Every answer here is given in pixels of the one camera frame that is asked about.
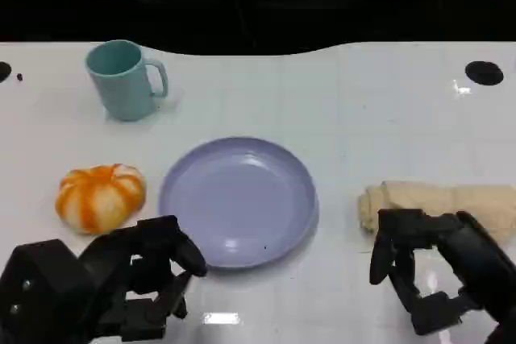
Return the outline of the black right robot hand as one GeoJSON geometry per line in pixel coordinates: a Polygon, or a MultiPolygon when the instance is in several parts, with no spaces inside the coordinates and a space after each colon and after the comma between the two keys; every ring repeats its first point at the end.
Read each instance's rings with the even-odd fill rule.
{"type": "Polygon", "coordinates": [[[432,217],[420,209],[381,209],[378,221],[369,281],[390,279],[416,334],[442,331],[467,312],[484,310],[497,322],[486,341],[515,341],[515,265],[470,213],[432,217]],[[432,248],[462,284],[454,298],[445,292],[422,296],[415,286],[414,251],[432,248]]]}

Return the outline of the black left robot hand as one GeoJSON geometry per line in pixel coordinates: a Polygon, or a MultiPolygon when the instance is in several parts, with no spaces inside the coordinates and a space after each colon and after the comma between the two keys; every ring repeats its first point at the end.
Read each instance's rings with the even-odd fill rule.
{"type": "Polygon", "coordinates": [[[202,253],[173,215],[101,235],[79,260],[94,282],[83,320],[86,342],[162,339],[169,317],[188,314],[190,280],[207,274],[202,253]]]}

